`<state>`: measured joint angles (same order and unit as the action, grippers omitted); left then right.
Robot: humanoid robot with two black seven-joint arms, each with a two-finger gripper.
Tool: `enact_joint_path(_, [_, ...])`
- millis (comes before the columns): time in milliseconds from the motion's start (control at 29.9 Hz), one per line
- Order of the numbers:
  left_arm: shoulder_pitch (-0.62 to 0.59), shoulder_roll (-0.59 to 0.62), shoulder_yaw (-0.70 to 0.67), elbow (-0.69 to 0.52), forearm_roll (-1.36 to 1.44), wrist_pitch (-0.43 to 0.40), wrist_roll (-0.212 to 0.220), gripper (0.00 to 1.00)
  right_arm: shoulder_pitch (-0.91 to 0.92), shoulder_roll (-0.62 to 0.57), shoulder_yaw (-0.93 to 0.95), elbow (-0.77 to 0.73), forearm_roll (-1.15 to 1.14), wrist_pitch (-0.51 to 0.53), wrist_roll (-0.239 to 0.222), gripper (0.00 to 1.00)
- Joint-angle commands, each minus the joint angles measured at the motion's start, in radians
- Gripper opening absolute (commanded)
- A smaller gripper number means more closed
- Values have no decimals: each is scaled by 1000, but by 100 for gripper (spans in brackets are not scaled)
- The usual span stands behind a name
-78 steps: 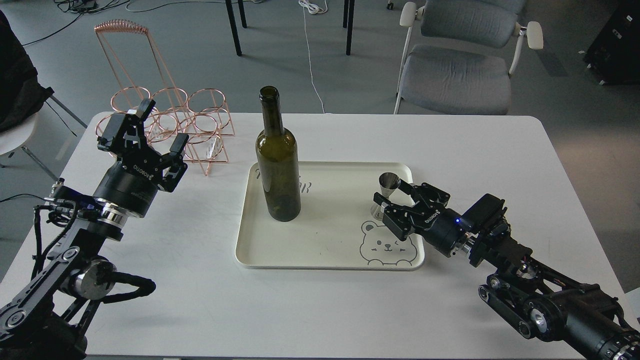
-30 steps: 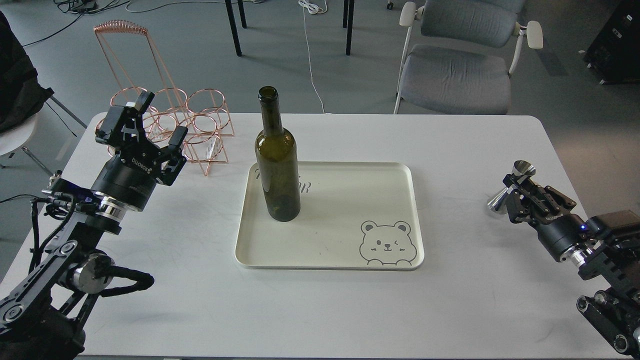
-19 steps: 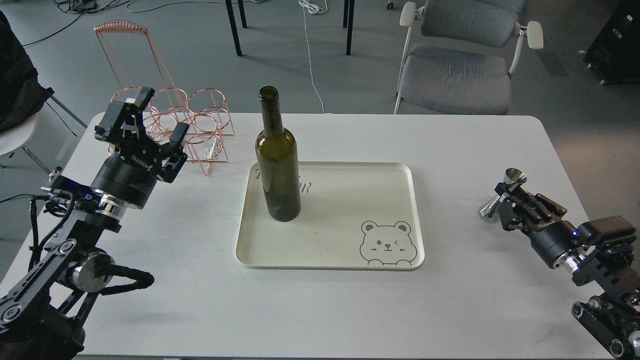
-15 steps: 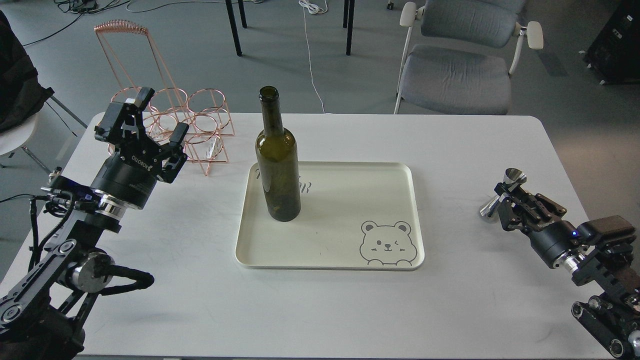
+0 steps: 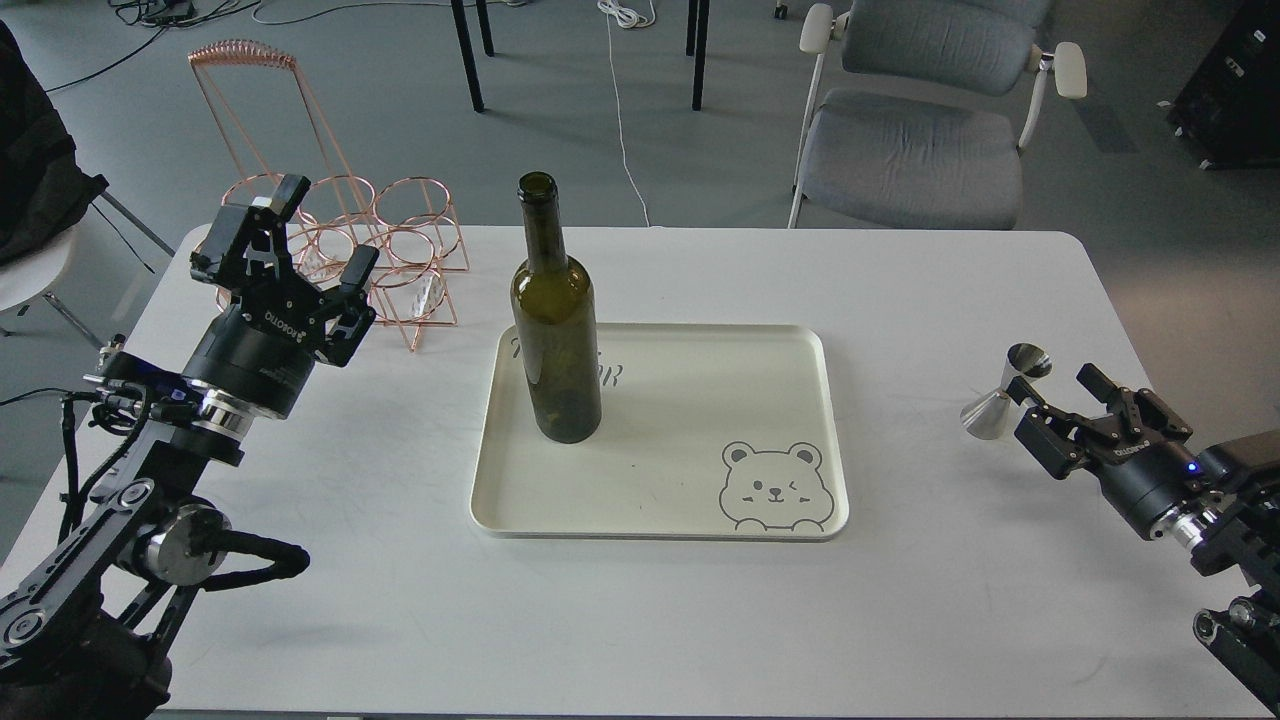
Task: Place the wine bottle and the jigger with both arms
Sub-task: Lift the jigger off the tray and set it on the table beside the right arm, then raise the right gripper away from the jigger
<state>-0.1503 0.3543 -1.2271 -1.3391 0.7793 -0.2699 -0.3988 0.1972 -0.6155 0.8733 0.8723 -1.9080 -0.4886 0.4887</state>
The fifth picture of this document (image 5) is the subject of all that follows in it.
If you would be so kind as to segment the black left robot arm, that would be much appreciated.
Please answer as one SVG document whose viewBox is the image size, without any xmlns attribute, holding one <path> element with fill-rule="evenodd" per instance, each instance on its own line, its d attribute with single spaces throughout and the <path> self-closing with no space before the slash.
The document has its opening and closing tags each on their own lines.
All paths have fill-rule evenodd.
<svg viewBox="0 0 1280 720">
<path fill-rule="evenodd" d="M 294 269 L 287 224 L 308 187 L 284 176 L 268 200 L 221 206 L 189 261 L 229 301 L 183 372 L 102 351 L 86 398 L 124 438 L 70 478 L 58 547 L 3 597 L 5 719 L 147 717 L 168 701 L 166 655 L 201 592 L 308 566 L 195 493 L 210 462 L 241 462 L 253 419 L 287 418 L 315 364 L 344 366 L 375 322 L 375 247 L 355 247 L 326 290 Z"/>
</svg>

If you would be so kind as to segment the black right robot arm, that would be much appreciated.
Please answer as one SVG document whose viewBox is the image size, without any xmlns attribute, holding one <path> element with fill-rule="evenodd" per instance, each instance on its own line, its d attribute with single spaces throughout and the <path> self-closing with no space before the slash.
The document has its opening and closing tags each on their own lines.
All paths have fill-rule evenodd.
<svg viewBox="0 0 1280 720">
<path fill-rule="evenodd" d="M 1103 416 L 1065 413 L 1018 377 L 1006 388 L 1027 406 L 1015 437 L 1056 479 L 1076 470 L 1096 477 L 1102 496 L 1140 538 L 1174 538 L 1202 577 L 1242 570 L 1253 593 L 1221 611 L 1201 610 L 1193 632 L 1276 712 L 1277 432 L 1192 454 L 1189 425 L 1156 392 L 1117 386 L 1092 364 L 1076 378 L 1105 406 Z"/>
</svg>

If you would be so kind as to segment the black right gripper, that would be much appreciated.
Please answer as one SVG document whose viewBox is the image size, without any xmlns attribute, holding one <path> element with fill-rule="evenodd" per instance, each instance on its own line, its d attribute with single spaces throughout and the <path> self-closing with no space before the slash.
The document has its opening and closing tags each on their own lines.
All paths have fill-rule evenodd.
<svg viewBox="0 0 1280 720">
<path fill-rule="evenodd" d="M 1157 539 L 1202 506 L 1190 483 L 1204 478 L 1199 462 L 1180 443 L 1193 429 L 1152 389 L 1119 386 L 1087 363 L 1076 380 L 1106 410 L 1084 418 L 1048 405 L 1032 383 L 1018 377 L 1010 398 L 1027 405 L 1014 437 L 1055 479 L 1078 469 L 1093 474 L 1102 496 L 1144 541 Z M 1111 451 L 1126 451 L 1115 457 Z"/>
</svg>

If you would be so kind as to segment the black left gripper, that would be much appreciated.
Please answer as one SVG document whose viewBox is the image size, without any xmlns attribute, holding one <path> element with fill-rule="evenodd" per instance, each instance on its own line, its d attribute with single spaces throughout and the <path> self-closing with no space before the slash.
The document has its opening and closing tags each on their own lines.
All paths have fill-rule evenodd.
<svg viewBox="0 0 1280 720">
<path fill-rule="evenodd" d="M 308 192 L 303 176 L 283 176 L 260 202 L 220 206 L 205 241 L 189 255 L 192 279 L 234 297 L 308 287 L 294 269 L 285 225 Z M 356 246 L 326 290 L 314 324 L 288 331 L 276 313 L 228 307 L 198 342 L 182 375 L 205 389 L 219 389 L 261 416 L 289 416 L 316 364 L 346 366 L 364 341 L 376 311 L 369 305 L 371 274 L 381 251 Z"/>
</svg>

